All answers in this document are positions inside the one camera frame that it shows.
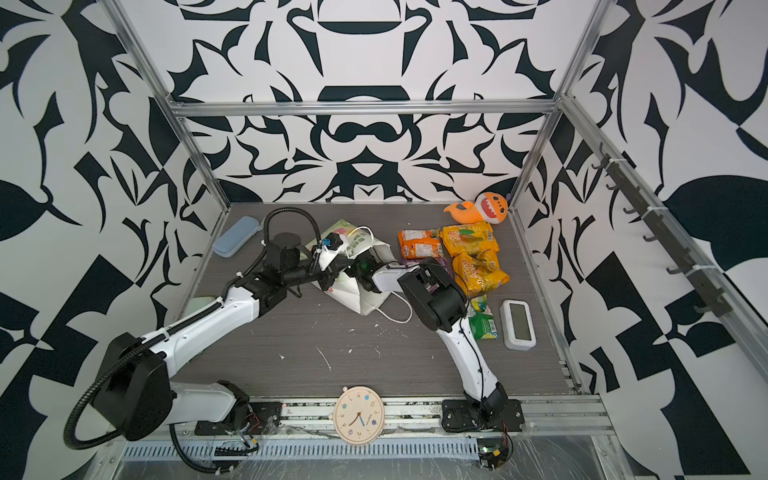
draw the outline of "wall clock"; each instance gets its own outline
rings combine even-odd
[[[384,427],[384,403],[368,387],[344,387],[331,419],[339,437],[352,445],[366,445],[376,440]]]

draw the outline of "black and white patterned wall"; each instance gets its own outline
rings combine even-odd
[[[620,0],[574,91],[763,318],[766,18],[760,0]],[[518,207],[586,389],[636,474],[761,478],[768,385],[594,163],[561,121]]]
[[[542,114],[191,118],[234,202],[506,197]]]
[[[181,101],[552,98],[595,0],[125,0]]]
[[[179,313],[220,208],[93,0],[0,2],[0,118],[0,476],[64,478],[107,344]]]
[[[620,0],[574,95],[768,317],[768,3]]]
[[[583,390],[637,475],[759,477],[768,384],[597,162],[563,118],[517,209]]]

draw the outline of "hook rack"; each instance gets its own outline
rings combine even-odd
[[[643,235],[647,242],[658,241],[675,262],[675,268],[667,268],[667,273],[677,275],[685,273],[685,277],[693,285],[701,299],[705,302],[704,308],[695,306],[698,313],[712,312],[716,316],[723,316],[733,310],[733,307],[723,298],[723,289],[712,281],[705,270],[717,268],[713,265],[700,265],[691,258],[690,248],[684,246],[670,227],[670,214],[666,207],[652,206],[650,194],[644,193],[640,181],[632,181],[635,175],[626,162],[605,157],[601,167],[605,167],[608,176],[615,185],[607,185],[608,190],[620,190],[629,201],[631,209],[624,208],[626,214],[641,213],[641,219],[646,223],[652,235]]]

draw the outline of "orange plush toy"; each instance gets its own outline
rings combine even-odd
[[[482,221],[501,223],[507,217],[509,206],[501,195],[487,192],[480,194],[474,203],[467,201],[448,205],[443,211],[450,213],[453,220],[462,224]]]

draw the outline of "bag handle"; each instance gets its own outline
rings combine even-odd
[[[349,232],[347,234],[347,238],[352,238],[352,234],[353,233],[355,233],[357,230],[361,230],[363,228],[368,230],[368,233],[370,233],[370,235],[371,235],[371,246],[362,251],[362,252],[366,252],[367,250],[372,249],[375,246],[374,243],[376,242],[376,238],[373,236],[373,232],[371,231],[371,229],[369,229],[368,227],[356,227],[354,230],[352,230],[351,232]],[[355,257],[357,257],[357,255],[353,255],[352,257],[348,257],[348,258],[350,258],[351,260],[354,260]]]
[[[406,305],[408,306],[409,310],[411,310],[411,313],[408,315],[408,319],[405,319],[405,320],[395,320],[391,316],[389,316],[386,313],[384,313],[379,307],[374,306],[373,308],[376,309],[382,315],[384,315],[384,317],[386,317],[387,319],[392,320],[394,323],[408,323],[408,322],[410,322],[411,321],[411,317],[413,316],[413,307],[411,306],[411,303],[408,300],[402,298],[400,295],[398,295],[397,292],[391,292],[391,294],[396,296],[397,298],[399,298],[403,302],[405,302]]]

